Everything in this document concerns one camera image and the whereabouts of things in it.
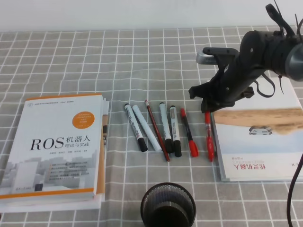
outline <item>orange circle sticker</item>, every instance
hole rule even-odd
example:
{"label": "orange circle sticker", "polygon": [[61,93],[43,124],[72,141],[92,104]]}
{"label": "orange circle sticker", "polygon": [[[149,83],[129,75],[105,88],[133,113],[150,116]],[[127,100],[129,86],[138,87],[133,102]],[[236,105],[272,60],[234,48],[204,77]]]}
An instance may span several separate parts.
{"label": "orange circle sticker", "polygon": [[72,120],[73,126],[77,129],[86,129],[94,123],[95,117],[91,112],[80,112]]}

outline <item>grid pattern tablecloth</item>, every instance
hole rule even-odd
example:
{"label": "grid pattern tablecloth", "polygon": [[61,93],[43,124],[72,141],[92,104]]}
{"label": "grid pattern tablecloth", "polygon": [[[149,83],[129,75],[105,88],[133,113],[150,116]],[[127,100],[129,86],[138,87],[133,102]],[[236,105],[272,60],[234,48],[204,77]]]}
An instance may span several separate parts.
{"label": "grid pattern tablecloth", "polygon": [[[0,36],[0,167],[9,157],[24,101],[29,97],[102,92],[110,105],[106,152],[106,201],[100,210],[6,213],[0,227],[142,227],[140,202],[160,182],[175,182],[193,195],[195,227],[284,227],[287,183],[221,183],[217,162],[205,152],[200,99],[188,89],[206,82],[215,66],[197,65],[206,46],[239,49],[252,29],[229,27],[150,31],[4,33]],[[303,84],[293,83],[299,98]],[[200,156],[191,158],[180,124],[182,157],[166,163],[162,153],[139,151],[124,104],[139,105],[151,126],[148,99],[160,124],[159,102],[184,107]],[[292,205],[295,225],[303,226],[303,184]]]}

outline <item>marker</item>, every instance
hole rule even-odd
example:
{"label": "marker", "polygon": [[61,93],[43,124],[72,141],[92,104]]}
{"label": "marker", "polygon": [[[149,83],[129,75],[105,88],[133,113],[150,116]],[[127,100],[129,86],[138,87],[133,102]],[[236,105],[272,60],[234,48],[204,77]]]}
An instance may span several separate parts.
{"label": "marker", "polygon": [[176,157],[181,157],[181,142],[180,142],[180,134],[179,134],[179,125],[178,125],[178,117],[177,117],[177,109],[174,105],[172,105],[169,109],[170,112],[170,121],[171,121],[171,131],[173,142],[173,149],[175,151]]}
{"label": "marker", "polygon": [[153,148],[155,149],[155,151],[161,151],[162,149],[161,149],[156,137],[152,133],[152,130],[148,126],[146,120],[144,119],[144,117],[137,105],[133,105],[133,111],[134,111],[134,114],[137,116],[138,120],[140,121],[141,126],[144,129],[144,131],[145,131],[148,139],[150,140]]}
{"label": "marker", "polygon": [[150,114],[151,122],[152,122],[153,128],[154,128],[155,131],[156,131],[156,134],[157,134],[158,140],[159,140],[159,142],[160,142],[161,148],[162,148],[162,150],[163,150],[165,159],[166,159],[167,162],[169,162],[169,155],[168,155],[167,152],[166,152],[166,149],[165,149],[165,146],[164,146],[164,143],[163,143],[161,134],[160,134],[159,129],[158,129],[158,127],[157,127],[156,121],[155,121],[155,119],[154,119],[154,117],[153,117],[153,115],[152,115],[152,109],[151,109],[151,107],[150,107],[150,105],[149,105],[149,103],[148,103],[147,100],[145,101],[145,104],[146,104],[146,108],[147,108],[147,110],[148,110],[148,113]]}
{"label": "marker", "polygon": [[192,157],[198,157],[199,156],[198,147],[197,147],[196,143],[194,142],[193,137],[191,135],[189,125],[188,125],[188,121],[187,121],[187,117],[186,117],[186,114],[185,114],[185,110],[183,108],[181,108],[180,113],[181,113],[181,118],[182,118],[183,123],[184,123],[185,128],[186,128],[187,139],[188,139],[188,144],[189,144],[189,149],[190,149],[191,156]]}
{"label": "marker", "polygon": [[146,143],[144,141],[144,138],[143,138],[143,135],[140,131],[140,128],[139,128],[139,125],[138,125],[138,122],[136,120],[136,117],[134,116],[134,113],[133,113],[133,110],[131,108],[131,105],[129,105],[128,103],[125,104],[124,106],[125,110],[126,110],[126,113],[127,113],[127,116],[128,116],[128,120],[134,130],[134,133],[136,135],[136,138],[138,140],[138,143],[139,143],[139,147],[140,147],[140,150],[142,152],[145,152],[148,150],[147,146],[146,146]]}
{"label": "marker", "polygon": [[207,131],[206,143],[207,143],[208,158],[212,162],[214,159],[214,143],[213,143],[213,138],[212,138],[210,111],[205,112],[205,127],[206,127],[206,131]]}
{"label": "marker", "polygon": [[160,103],[160,113],[161,113],[161,120],[164,128],[164,139],[165,139],[165,148],[167,153],[171,154],[174,153],[174,150],[172,149],[172,141],[170,136],[170,130],[169,130],[169,122],[167,120],[167,114],[166,114],[166,105],[164,103]]}

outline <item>white wall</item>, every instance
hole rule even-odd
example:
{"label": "white wall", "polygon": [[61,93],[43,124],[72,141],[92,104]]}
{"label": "white wall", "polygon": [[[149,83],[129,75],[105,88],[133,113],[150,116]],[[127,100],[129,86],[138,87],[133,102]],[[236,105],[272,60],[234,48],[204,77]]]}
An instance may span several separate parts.
{"label": "white wall", "polygon": [[[0,31],[274,25],[272,0],[2,0]],[[303,0],[278,0],[285,20]]]}

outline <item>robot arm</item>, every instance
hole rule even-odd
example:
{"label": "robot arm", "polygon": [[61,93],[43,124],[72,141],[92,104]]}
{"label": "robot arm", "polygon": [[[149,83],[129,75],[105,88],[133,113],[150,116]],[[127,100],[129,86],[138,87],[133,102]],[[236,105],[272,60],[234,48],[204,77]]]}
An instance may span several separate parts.
{"label": "robot arm", "polygon": [[252,97],[254,91],[249,86],[266,70],[296,81],[303,80],[303,42],[300,34],[303,20],[295,34],[273,5],[267,5],[266,9],[280,26],[280,31],[247,32],[240,52],[232,48],[204,48],[197,54],[197,63],[216,64],[219,68],[209,82],[189,90],[190,98],[203,98],[203,113],[234,106],[236,101]]}

